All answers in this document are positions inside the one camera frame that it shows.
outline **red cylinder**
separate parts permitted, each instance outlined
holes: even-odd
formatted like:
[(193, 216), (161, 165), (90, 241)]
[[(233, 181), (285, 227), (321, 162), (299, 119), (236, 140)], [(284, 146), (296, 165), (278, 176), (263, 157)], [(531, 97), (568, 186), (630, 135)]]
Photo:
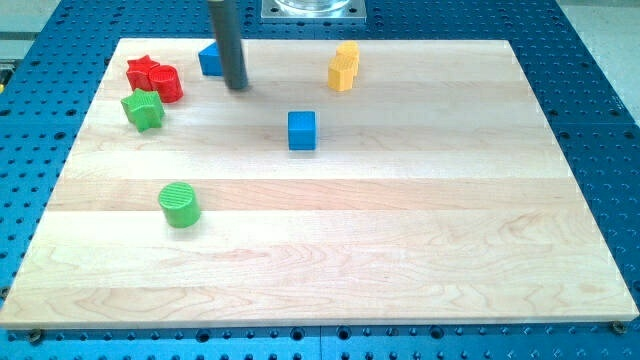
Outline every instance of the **red cylinder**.
[(151, 88), (158, 92), (163, 103), (172, 103), (180, 100), (182, 86), (178, 79), (178, 71), (173, 66), (160, 65), (149, 71)]

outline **yellow block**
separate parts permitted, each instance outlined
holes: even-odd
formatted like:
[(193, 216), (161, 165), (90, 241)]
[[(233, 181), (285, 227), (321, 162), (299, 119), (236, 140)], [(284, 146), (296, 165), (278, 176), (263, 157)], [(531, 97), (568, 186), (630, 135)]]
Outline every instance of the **yellow block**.
[(356, 61), (352, 57), (336, 55), (329, 64), (329, 87), (335, 91), (353, 88)]
[(360, 63), (360, 49), (358, 48), (357, 42), (353, 40), (349, 40), (341, 43), (340, 45), (338, 45), (338, 48), (336, 49), (336, 55), (344, 55), (344, 56), (349, 56), (354, 58), (356, 60), (356, 68), (353, 75), (358, 76), (358, 67)]

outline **green block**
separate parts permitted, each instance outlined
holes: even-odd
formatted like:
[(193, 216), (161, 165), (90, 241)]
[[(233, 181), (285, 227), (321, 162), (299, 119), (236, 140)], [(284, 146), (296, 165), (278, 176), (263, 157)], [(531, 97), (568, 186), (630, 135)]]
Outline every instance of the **green block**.
[(167, 222), (173, 227), (185, 228), (200, 219), (196, 193), (187, 183), (174, 182), (165, 186), (158, 195), (158, 202)]
[(149, 128), (162, 127), (164, 107), (157, 91), (135, 89), (133, 94), (120, 100), (130, 123), (143, 132)]

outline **red block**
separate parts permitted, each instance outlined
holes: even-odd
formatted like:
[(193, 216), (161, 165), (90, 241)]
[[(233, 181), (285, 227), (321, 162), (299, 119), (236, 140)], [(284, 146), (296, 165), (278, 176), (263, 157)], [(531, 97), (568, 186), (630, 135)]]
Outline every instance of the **red block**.
[(140, 59), (128, 60), (127, 63), (129, 64), (127, 79), (131, 84), (131, 90), (152, 91), (151, 82), (149, 82), (149, 71), (160, 66), (160, 63), (151, 60), (149, 55), (145, 55)]
[(151, 89), (158, 92), (163, 103), (172, 103), (182, 97), (178, 71), (169, 65), (156, 66), (149, 72)]

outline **blue pegboard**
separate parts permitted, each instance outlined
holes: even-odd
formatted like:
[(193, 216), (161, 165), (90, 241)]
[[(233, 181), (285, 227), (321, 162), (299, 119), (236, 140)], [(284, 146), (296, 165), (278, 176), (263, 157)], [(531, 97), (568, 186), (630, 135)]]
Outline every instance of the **blue pegboard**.
[[(250, 38), (509, 40), (640, 302), (640, 131), (555, 2), (369, 0), (364, 25), (261, 24), (254, 0), (239, 10)], [(0, 287), (15, 277), (118, 39), (210, 29), (204, 0), (61, 1), (0, 95)], [(77, 330), (35, 343), (0, 330), (0, 359), (640, 358), (640, 321), (625, 334), (609, 324), (337, 325), (304, 328), (302, 339), (292, 328)]]

